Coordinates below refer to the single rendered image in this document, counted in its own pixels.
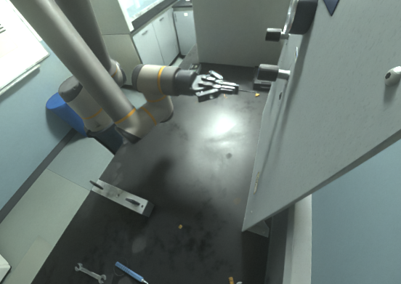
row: gray wall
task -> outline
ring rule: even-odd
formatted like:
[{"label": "gray wall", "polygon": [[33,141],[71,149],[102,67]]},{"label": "gray wall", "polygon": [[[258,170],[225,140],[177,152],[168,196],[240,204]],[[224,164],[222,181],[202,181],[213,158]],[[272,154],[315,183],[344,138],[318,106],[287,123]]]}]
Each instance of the gray wall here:
[{"label": "gray wall", "polygon": [[0,96],[0,209],[71,129],[46,101],[70,76],[50,48],[39,72]]},{"label": "gray wall", "polygon": [[282,28],[290,0],[193,0],[199,60],[228,65],[276,64],[281,43],[266,28]]},{"label": "gray wall", "polygon": [[401,141],[312,194],[312,284],[401,281]]}]

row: white whiteboard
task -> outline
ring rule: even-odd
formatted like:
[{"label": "white whiteboard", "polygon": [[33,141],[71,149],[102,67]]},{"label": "white whiteboard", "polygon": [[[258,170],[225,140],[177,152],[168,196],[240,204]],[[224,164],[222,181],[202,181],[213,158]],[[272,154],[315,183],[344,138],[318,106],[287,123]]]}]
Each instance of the white whiteboard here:
[{"label": "white whiteboard", "polygon": [[0,0],[0,93],[49,56],[9,0]]}]

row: black table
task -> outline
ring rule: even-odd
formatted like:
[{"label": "black table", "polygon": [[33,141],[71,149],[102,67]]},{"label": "black table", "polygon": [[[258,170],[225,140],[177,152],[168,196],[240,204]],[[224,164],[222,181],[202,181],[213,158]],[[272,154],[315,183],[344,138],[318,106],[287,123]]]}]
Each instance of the black table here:
[{"label": "black table", "polygon": [[[208,70],[252,89],[253,68]],[[116,261],[150,284],[264,283],[268,239],[241,227],[266,99],[173,97],[174,117],[123,145],[100,177],[154,203],[150,218],[90,192],[33,283],[97,283],[78,262],[106,284],[137,283],[115,274]]]}]

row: blue handle tool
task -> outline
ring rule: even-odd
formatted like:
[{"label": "blue handle tool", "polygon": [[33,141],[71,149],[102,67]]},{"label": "blue handle tool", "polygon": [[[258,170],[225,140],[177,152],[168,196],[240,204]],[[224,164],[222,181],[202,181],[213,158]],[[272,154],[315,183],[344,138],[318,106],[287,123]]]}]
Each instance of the blue handle tool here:
[{"label": "blue handle tool", "polygon": [[141,283],[146,283],[148,284],[142,276],[138,275],[136,272],[133,272],[132,270],[130,270],[128,267],[125,267],[124,265],[122,265],[120,262],[116,262],[116,266],[121,269],[123,272],[126,272],[128,275],[130,275],[131,277],[133,277],[135,280],[140,281]]}]

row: metal shaft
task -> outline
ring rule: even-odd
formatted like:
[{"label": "metal shaft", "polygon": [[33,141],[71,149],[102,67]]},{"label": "metal shaft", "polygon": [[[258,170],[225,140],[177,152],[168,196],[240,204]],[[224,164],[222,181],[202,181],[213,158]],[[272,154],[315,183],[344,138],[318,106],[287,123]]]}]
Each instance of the metal shaft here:
[{"label": "metal shaft", "polygon": [[55,0],[107,71],[112,66],[90,0]]},{"label": "metal shaft", "polygon": [[134,106],[54,0],[10,0],[114,122]]}]

